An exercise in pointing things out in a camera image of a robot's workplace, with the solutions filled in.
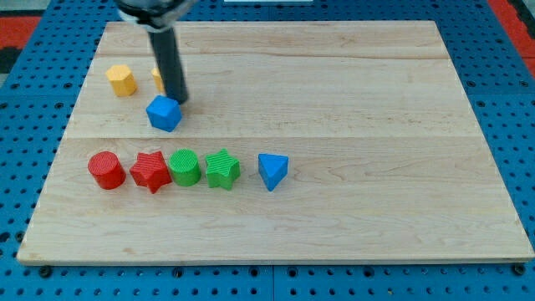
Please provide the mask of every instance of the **green cylinder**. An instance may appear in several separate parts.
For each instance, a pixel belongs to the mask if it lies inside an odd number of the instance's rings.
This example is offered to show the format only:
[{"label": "green cylinder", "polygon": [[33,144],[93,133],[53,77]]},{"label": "green cylinder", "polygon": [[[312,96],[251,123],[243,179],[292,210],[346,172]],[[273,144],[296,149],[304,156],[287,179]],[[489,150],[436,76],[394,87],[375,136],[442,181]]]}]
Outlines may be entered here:
[{"label": "green cylinder", "polygon": [[201,179],[201,168],[193,150],[177,150],[169,158],[171,176],[178,186],[192,186]]}]

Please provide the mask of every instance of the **yellow block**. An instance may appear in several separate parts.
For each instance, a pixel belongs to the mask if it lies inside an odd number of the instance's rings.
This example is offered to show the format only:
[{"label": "yellow block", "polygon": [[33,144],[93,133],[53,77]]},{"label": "yellow block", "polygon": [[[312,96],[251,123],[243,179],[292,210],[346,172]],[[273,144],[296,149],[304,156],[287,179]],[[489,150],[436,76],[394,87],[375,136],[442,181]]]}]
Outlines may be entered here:
[{"label": "yellow block", "polygon": [[158,68],[153,68],[152,71],[152,78],[154,79],[154,83],[156,84],[156,88],[160,92],[164,92],[164,83],[161,81],[161,75],[160,70]]},{"label": "yellow block", "polygon": [[106,71],[106,77],[117,96],[130,96],[137,90],[134,75],[127,65],[113,65]]}]

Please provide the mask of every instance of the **green star block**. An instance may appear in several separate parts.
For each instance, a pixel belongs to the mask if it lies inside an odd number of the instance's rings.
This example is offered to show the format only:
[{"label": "green star block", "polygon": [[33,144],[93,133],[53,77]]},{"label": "green star block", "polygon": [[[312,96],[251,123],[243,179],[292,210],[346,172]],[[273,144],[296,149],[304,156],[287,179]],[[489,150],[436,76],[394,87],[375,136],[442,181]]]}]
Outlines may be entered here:
[{"label": "green star block", "polygon": [[232,183],[240,176],[240,161],[230,155],[226,149],[206,156],[206,179],[208,187],[232,189]]},{"label": "green star block", "polygon": [[201,168],[193,150],[177,150],[169,158],[171,176],[178,186],[192,186],[201,179]]}]

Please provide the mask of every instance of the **toy block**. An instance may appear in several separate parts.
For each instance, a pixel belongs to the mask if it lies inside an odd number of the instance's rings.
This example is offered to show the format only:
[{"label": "toy block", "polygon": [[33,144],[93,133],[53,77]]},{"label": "toy block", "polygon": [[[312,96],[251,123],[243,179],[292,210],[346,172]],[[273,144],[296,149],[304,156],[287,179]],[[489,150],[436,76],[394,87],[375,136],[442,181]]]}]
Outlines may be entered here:
[{"label": "toy block", "polygon": [[232,189],[232,183],[240,176],[240,161],[230,155],[226,149],[206,156],[206,179],[208,187]]},{"label": "toy block", "polygon": [[119,158],[110,151],[101,151],[92,156],[87,168],[102,189],[114,189],[125,182],[125,170]]},{"label": "toy block", "polygon": [[152,154],[137,154],[137,162],[130,168],[135,184],[145,186],[151,193],[172,182],[161,151]]},{"label": "toy block", "polygon": [[152,126],[168,132],[172,132],[182,119],[178,102],[161,95],[152,100],[146,112]]},{"label": "toy block", "polygon": [[201,179],[201,168],[193,150],[177,150],[169,158],[171,177],[179,186],[192,186]]},{"label": "toy block", "polygon": [[113,65],[106,71],[106,77],[117,96],[130,96],[137,90],[134,75],[127,65]]},{"label": "toy block", "polygon": [[258,173],[266,184],[266,188],[273,191],[288,174],[288,158],[279,155],[259,154]]},{"label": "toy block", "polygon": [[161,80],[160,70],[158,70],[158,68],[153,68],[150,73],[152,74],[154,84],[158,91],[162,93],[165,92],[166,90],[164,89],[164,82]]}]

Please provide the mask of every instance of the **red surface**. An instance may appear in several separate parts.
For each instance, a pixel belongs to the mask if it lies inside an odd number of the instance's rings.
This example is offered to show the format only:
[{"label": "red surface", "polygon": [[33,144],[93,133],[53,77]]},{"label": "red surface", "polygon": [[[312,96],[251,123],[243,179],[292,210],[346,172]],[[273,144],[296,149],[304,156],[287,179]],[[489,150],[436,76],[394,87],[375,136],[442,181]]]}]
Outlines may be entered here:
[{"label": "red surface", "polygon": [[0,17],[0,49],[24,48],[41,17]]},{"label": "red surface", "polygon": [[156,193],[160,187],[171,183],[171,175],[161,151],[139,153],[137,162],[130,168],[130,174],[134,177],[135,184],[148,187],[151,193]]},{"label": "red surface", "polygon": [[103,189],[114,189],[125,182],[125,170],[119,158],[110,151],[102,151],[91,157],[87,168]]},{"label": "red surface", "polygon": [[524,59],[532,76],[535,76],[535,64],[532,60],[535,59],[535,40],[527,33],[526,24],[518,18],[517,10],[507,0],[488,0],[488,3]]}]

